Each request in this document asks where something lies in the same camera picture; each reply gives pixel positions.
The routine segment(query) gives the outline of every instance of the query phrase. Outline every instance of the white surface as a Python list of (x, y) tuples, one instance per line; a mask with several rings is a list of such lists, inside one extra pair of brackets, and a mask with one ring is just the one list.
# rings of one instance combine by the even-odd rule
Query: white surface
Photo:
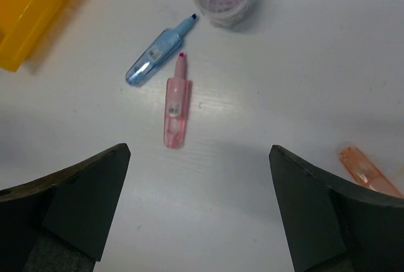
[(86, 0), (36, 72), (0, 71), (0, 188), (127, 142), (131, 163), (98, 272), (292, 271), (268, 154), (347, 178), (336, 147), (404, 152), (404, 0), (261, 0), (239, 32), (201, 19), (186, 146), (162, 141), (170, 61), (125, 72), (192, 0)]

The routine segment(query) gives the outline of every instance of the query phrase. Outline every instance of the orange-yellow container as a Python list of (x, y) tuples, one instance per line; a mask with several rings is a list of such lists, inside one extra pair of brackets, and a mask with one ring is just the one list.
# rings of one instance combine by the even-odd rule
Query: orange-yellow container
[(0, 0), (0, 67), (18, 69), (61, 5), (61, 0)]

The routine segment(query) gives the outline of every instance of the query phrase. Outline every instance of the white sticker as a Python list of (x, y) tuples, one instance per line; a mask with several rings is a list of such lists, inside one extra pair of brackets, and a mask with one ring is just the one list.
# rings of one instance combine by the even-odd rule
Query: white sticker
[(153, 47), (151, 47), (147, 54), (149, 55), (149, 58), (153, 61), (153, 62), (157, 62), (158, 59), (162, 56), (162, 53), (160, 52), (160, 50), (158, 49), (158, 47), (156, 45), (154, 45)]
[(181, 115), (181, 104), (180, 103), (172, 103), (169, 105), (169, 116), (177, 117)]

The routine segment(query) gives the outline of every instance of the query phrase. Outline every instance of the yellow plastic bin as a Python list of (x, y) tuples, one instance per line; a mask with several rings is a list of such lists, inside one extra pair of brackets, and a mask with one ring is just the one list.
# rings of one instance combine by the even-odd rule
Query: yellow plastic bin
[(16, 71), (62, 0), (0, 0), (0, 67)]

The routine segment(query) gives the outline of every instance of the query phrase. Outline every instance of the pink highlighter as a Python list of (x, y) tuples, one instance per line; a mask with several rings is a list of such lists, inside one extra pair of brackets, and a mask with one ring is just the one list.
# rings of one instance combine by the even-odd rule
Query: pink highlighter
[(191, 90), (191, 81), (186, 79), (186, 68), (184, 53), (181, 52), (174, 77), (167, 80), (165, 94), (164, 144), (170, 149), (179, 149), (184, 144)]

